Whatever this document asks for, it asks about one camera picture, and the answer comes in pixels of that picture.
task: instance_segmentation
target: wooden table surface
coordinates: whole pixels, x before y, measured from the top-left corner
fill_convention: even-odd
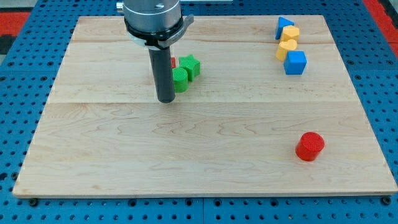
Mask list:
[[[277,16],[196,17],[176,56],[201,75],[156,100],[122,17],[81,17],[30,145],[21,198],[386,195],[398,191],[322,16],[295,21],[307,67],[284,74]],[[316,131],[313,162],[295,145]]]

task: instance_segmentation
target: yellow block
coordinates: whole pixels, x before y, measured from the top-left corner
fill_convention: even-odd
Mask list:
[[[287,52],[290,50],[295,50],[297,48],[297,41],[290,39],[288,41],[281,41],[276,52],[276,58],[285,61]]]
[[[300,29],[295,26],[285,26],[282,30],[280,41],[296,40],[299,41]]]

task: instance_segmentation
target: blue block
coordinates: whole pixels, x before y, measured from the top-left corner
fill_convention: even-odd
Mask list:
[[[286,75],[301,75],[304,71],[307,59],[304,51],[287,52],[284,68]]]
[[[282,35],[282,31],[285,26],[294,26],[294,22],[287,20],[283,17],[279,17],[278,19],[278,26],[276,27],[276,35],[275,35],[275,40],[279,40],[280,36]]]

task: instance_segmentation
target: blue perforated base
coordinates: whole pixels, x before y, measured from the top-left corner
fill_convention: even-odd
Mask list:
[[[398,198],[28,200],[12,196],[78,16],[116,16],[114,0],[39,0],[0,67],[0,223],[398,222]],[[184,14],[322,14],[394,176],[398,176],[398,62],[361,1],[241,1],[184,5]]]

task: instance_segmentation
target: black cylindrical rod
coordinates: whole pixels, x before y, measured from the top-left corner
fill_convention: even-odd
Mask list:
[[[164,50],[149,49],[152,73],[154,74],[157,99],[170,103],[175,98],[170,48]]]

